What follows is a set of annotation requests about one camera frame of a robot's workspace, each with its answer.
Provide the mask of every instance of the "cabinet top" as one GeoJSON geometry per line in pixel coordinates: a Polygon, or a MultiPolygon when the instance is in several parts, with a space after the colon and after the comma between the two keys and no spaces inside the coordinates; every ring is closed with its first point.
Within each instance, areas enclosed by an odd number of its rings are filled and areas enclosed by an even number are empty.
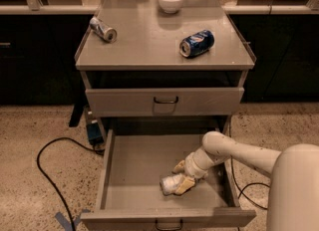
{"type": "Polygon", "coordinates": [[[118,32],[110,44],[89,31],[76,55],[79,70],[247,70],[254,65],[217,0],[185,0],[166,14],[158,0],[105,0],[98,17],[118,32]],[[182,39],[210,30],[214,45],[187,59],[182,39]]]}

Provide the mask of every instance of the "can in drawer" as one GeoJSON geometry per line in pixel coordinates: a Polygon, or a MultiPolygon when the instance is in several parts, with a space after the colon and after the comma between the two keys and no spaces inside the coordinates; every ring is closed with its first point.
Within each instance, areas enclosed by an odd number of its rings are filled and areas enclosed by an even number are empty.
{"type": "Polygon", "coordinates": [[[97,17],[93,17],[90,20],[90,27],[98,36],[108,43],[113,43],[117,40],[117,31],[114,28],[106,25],[97,17]]]}
{"type": "Polygon", "coordinates": [[[214,37],[209,30],[202,30],[183,39],[179,44],[180,53],[187,58],[198,56],[213,46],[214,37]]]}

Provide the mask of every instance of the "black cabinet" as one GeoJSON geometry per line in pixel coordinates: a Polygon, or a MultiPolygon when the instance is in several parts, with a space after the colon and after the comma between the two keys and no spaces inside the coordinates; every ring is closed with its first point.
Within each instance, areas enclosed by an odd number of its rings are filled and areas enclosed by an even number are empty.
{"type": "Polygon", "coordinates": [[[244,99],[318,101],[318,15],[232,15],[257,58],[244,99]]]}
{"type": "Polygon", "coordinates": [[[0,105],[69,105],[81,90],[74,55],[92,15],[0,16],[0,105]]]}

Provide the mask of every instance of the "closed drawer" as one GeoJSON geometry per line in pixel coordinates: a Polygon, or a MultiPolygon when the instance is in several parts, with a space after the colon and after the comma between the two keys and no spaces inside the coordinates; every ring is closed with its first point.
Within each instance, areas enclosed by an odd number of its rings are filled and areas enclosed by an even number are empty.
{"type": "Polygon", "coordinates": [[[243,88],[86,90],[95,116],[230,115],[243,88]]]}
{"type": "Polygon", "coordinates": [[[164,196],[160,179],[201,144],[200,134],[115,135],[108,132],[97,205],[84,213],[89,230],[179,230],[247,225],[228,169],[212,168],[183,196],[164,196]]]}

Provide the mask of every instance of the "floor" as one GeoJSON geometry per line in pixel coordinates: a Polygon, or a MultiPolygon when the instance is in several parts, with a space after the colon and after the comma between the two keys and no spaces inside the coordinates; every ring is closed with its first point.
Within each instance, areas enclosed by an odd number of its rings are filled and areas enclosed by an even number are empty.
{"type": "MultiPolygon", "coordinates": [[[[41,148],[57,137],[71,137],[90,147],[83,117],[78,127],[68,127],[71,112],[71,106],[0,107],[1,230],[70,230],[56,218],[58,214],[62,221],[67,213],[38,170],[36,158],[41,148]]],[[[232,118],[231,135],[240,142],[283,150],[300,142],[319,144],[318,123],[318,103],[241,104],[232,118]]],[[[74,217],[84,209],[94,209],[102,161],[69,141],[55,142],[43,151],[41,165],[61,189],[74,217]]],[[[269,179],[236,161],[234,174],[240,187],[250,182],[269,184],[269,179]]],[[[267,188],[254,186],[245,192],[267,206],[267,188]]],[[[257,213],[245,230],[264,231],[266,211],[243,197],[240,204],[257,213]]],[[[77,230],[87,229],[80,223],[77,230]]]]}

